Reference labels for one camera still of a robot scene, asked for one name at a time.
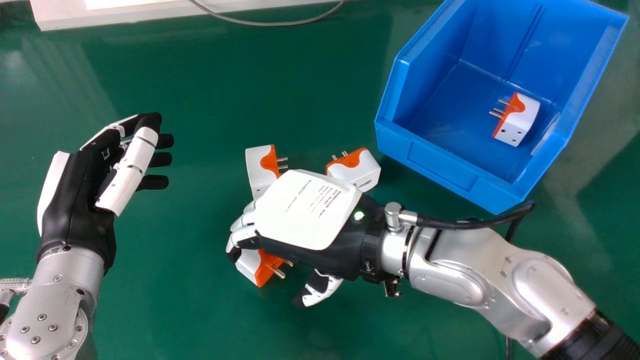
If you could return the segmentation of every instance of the robotic arm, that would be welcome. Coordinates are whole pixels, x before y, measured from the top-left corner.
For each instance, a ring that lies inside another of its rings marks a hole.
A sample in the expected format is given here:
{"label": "robotic arm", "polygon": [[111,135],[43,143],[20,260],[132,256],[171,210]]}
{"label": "robotic arm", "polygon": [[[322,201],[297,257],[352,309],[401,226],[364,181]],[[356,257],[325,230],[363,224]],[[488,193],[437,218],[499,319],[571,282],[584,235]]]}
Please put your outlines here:
{"label": "robotic arm", "polygon": [[13,296],[15,313],[0,325],[0,359],[95,359],[91,337],[103,276],[116,254],[113,221],[136,190],[168,186],[146,175],[167,166],[172,135],[158,113],[105,127],[78,152],[57,152],[38,202],[41,243],[32,279],[0,279],[0,322]]}
{"label": "robotic arm", "polygon": [[447,222],[394,202],[383,208],[344,181],[290,170],[234,222],[227,253],[262,249],[312,266],[294,298],[300,307],[326,299],[343,279],[382,282],[391,297],[404,280],[477,311],[535,357],[640,358],[640,347],[560,263],[491,229],[511,223],[509,238],[531,209],[488,222]]}

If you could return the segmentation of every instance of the white paper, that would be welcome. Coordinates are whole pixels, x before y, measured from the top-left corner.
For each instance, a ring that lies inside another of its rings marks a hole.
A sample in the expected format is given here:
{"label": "white paper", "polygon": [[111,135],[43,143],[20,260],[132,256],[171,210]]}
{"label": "white paper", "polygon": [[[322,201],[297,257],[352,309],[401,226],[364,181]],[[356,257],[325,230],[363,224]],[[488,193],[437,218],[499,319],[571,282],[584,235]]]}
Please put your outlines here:
{"label": "white paper", "polygon": [[323,250],[338,236],[361,196],[343,180],[289,170],[260,199],[256,229],[267,238]]}

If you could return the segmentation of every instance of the robot's right hand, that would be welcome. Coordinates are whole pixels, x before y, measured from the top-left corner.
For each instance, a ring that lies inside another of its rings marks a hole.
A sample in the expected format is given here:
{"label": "robot's right hand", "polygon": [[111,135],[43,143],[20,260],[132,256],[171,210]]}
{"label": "robot's right hand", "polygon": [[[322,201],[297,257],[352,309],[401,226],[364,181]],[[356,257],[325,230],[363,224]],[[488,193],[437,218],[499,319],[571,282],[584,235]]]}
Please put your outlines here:
{"label": "robot's right hand", "polygon": [[353,185],[304,170],[290,170],[250,203],[231,226],[227,254],[262,251],[310,265],[305,287],[294,298],[308,307],[329,297],[343,279],[388,277],[375,262],[385,230],[383,208]]}
{"label": "robot's right hand", "polygon": [[172,135],[159,134],[161,122],[158,113],[134,115],[106,126],[79,151],[54,155],[38,202],[38,260],[54,246],[79,245],[111,267],[114,217],[136,190],[168,186],[166,176],[144,176],[147,167],[172,162],[170,153],[154,153],[173,145]]}

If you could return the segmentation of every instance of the gray cable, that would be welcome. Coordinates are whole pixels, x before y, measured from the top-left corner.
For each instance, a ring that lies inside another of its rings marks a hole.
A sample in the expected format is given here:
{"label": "gray cable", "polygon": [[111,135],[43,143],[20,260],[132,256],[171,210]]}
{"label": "gray cable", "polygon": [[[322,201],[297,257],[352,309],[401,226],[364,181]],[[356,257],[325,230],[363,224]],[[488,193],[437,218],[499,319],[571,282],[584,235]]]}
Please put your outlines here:
{"label": "gray cable", "polygon": [[312,18],[304,19],[304,20],[282,21],[282,22],[259,22],[259,21],[247,21],[247,20],[235,19],[233,17],[228,17],[228,16],[224,16],[224,15],[222,15],[220,13],[217,13],[217,12],[211,10],[210,8],[204,6],[203,4],[200,4],[197,0],[187,0],[187,1],[189,1],[191,4],[194,4],[195,6],[199,7],[202,11],[204,11],[205,13],[208,13],[209,15],[211,15],[213,17],[217,17],[218,19],[229,21],[229,22],[235,22],[236,24],[249,25],[249,26],[296,26],[296,25],[308,24],[310,22],[314,22],[314,21],[318,21],[318,20],[324,19],[325,17],[335,13],[339,8],[341,8],[342,5],[344,5],[344,1],[345,0],[340,0],[333,8],[331,8],[331,10],[329,10],[326,13],[323,13],[321,15],[318,15],[316,17],[312,17]]}

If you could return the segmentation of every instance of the green tabletop surface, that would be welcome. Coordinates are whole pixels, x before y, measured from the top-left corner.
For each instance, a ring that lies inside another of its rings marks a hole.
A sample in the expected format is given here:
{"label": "green tabletop surface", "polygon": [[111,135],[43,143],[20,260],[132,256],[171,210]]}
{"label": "green tabletop surface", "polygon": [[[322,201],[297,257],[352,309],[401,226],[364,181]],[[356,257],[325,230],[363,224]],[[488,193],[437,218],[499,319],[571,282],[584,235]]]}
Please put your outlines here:
{"label": "green tabletop surface", "polygon": [[[275,144],[322,172],[368,147],[371,195],[449,219],[490,214],[376,150],[373,119],[394,56],[439,1],[349,1],[330,19],[252,28],[208,16],[41,32],[28,3],[0,4],[0,277],[31,277],[36,204],[52,155],[149,111],[175,135],[171,179],[116,220],[118,254],[100,293],[100,359],[501,359],[479,314],[401,285],[345,282],[318,306],[291,299],[310,268],[256,288],[226,257],[251,200],[244,149]],[[529,198],[516,245],[559,260],[640,341],[640,1],[571,142]],[[315,15],[330,5],[236,14]],[[516,346],[516,359],[530,355]]]}

